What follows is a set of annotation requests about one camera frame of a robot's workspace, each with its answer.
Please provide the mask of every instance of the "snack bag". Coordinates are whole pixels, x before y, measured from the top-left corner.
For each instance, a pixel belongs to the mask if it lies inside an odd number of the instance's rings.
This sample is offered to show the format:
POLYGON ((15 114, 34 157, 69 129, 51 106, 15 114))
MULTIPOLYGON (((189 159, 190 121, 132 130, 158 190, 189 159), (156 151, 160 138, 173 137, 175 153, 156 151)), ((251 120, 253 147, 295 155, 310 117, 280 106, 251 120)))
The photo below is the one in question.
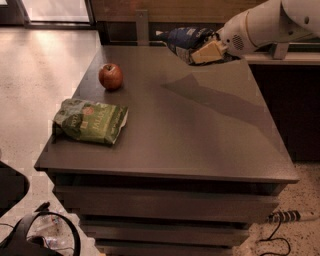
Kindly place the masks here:
POLYGON ((66 99, 54 117, 53 132, 79 141, 114 144, 127 115, 128 107, 66 99))
MULTIPOLYGON (((219 35, 213 29, 199 27, 181 27, 166 32, 157 31, 157 38, 188 65, 199 64, 192 58, 194 52, 213 39, 219 41, 219 35)), ((234 59, 231 55, 224 53, 221 59, 212 61, 212 63, 224 63, 234 59)))

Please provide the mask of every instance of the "speckled floor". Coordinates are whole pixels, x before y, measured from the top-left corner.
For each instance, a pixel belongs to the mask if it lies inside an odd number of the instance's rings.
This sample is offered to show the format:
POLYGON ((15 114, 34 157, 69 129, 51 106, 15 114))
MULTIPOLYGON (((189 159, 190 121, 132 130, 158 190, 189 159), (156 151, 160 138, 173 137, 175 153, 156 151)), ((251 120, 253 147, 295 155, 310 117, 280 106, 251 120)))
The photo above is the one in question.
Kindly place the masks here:
MULTIPOLYGON (((61 101, 72 96, 98 47, 96 31, 0 27, 1 160, 26 175, 31 183, 28 194, 0 218, 1 223, 15 225, 22 216, 46 201, 51 203, 50 210, 63 210, 51 192, 52 183, 46 174, 36 172, 33 165, 51 134, 51 120, 61 101)), ((279 210, 320 213, 320 163, 296 163, 295 166, 301 181, 289 185, 280 194, 279 210)), ((77 216, 67 216, 77 223, 77 216)), ((257 243, 270 236, 275 228, 276 224, 254 224, 250 238, 234 248, 234 255, 285 253, 286 246, 281 241, 257 243)), ((0 227, 0 241, 10 230, 0 227)), ((99 255, 94 240, 79 231, 81 255, 99 255)), ((292 256, 320 255, 320 219, 285 223, 274 237, 289 241, 292 256)))

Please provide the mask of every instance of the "black cable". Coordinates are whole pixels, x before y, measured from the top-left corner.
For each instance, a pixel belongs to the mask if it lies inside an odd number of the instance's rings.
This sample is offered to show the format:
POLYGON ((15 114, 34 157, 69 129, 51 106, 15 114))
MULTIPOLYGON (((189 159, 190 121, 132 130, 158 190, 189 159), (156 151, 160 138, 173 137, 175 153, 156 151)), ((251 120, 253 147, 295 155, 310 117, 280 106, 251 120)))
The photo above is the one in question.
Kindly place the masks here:
POLYGON ((274 236, 274 234, 278 231, 278 229, 280 228, 282 222, 281 220, 279 221, 278 226, 276 227, 276 229, 272 232, 272 234, 267 238, 267 239, 261 239, 259 242, 272 242, 272 241, 276 241, 276 240, 280 240, 280 241, 284 241, 287 245, 288 245, 288 252, 286 254, 281 254, 281 253, 274 253, 274 252, 265 252, 263 254, 260 254, 259 256, 264 256, 267 254, 271 254, 271 255, 277 255, 277 256, 287 256, 290 254, 291 252, 291 246, 290 243, 288 242, 287 239, 282 238, 282 237, 277 237, 277 238, 272 238, 274 236))
POLYGON ((11 226, 11 225, 6 224, 6 223, 0 223, 0 225, 1 225, 1 226, 8 226, 8 227, 10 227, 10 228, 14 228, 14 226, 11 226))

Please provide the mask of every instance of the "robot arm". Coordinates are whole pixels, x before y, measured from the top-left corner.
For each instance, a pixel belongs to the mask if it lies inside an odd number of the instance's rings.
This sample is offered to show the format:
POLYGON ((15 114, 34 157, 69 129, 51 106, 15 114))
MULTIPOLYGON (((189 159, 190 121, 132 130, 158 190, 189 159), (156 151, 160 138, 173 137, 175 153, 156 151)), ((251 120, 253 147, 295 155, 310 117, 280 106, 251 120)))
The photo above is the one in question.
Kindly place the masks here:
POLYGON ((242 57, 271 43, 288 43, 320 36, 320 0, 269 0, 230 19, 191 56, 195 63, 242 57))

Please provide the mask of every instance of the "red apple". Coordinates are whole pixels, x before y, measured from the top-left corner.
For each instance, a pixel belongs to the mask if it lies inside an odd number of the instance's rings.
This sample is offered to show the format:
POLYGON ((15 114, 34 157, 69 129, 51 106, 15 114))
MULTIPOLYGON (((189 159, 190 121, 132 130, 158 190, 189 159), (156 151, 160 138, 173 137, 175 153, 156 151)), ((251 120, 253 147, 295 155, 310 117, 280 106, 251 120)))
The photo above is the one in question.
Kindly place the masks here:
POLYGON ((120 67, 114 63, 104 64, 99 70, 99 81, 108 91, 119 89, 123 81, 120 67))

